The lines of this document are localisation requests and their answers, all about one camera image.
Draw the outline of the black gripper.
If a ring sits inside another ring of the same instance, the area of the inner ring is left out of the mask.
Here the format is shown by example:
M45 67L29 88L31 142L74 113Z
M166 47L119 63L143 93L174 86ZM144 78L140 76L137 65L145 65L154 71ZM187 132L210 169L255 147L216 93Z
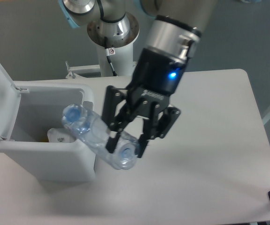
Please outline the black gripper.
M144 48L137 66L132 74L131 82L125 89L112 85L106 88L101 119L111 131L106 144L109 153L114 153L124 128L134 119L137 89L142 88L163 96L175 93L186 68L186 61L179 61L159 52ZM153 104L148 119L143 119L143 133L139 137L138 158L142 158L150 140L163 139L180 116L180 109L168 106L162 109L159 104Z

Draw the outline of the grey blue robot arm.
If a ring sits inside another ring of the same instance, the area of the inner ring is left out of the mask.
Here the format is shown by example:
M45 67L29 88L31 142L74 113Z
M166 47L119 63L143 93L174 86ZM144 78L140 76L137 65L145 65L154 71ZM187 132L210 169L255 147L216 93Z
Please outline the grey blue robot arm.
M137 20L125 10L123 0L61 0L61 10L73 28L86 25L97 45L102 76L132 76L122 89L108 86L102 120L111 131L106 149L113 153L124 128L137 116L144 119L138 157L149 142L164 138L180 115L170 106L189 60L216 6L214 0L140 0L140 8L154 22L136 65L131 53L139 35Z

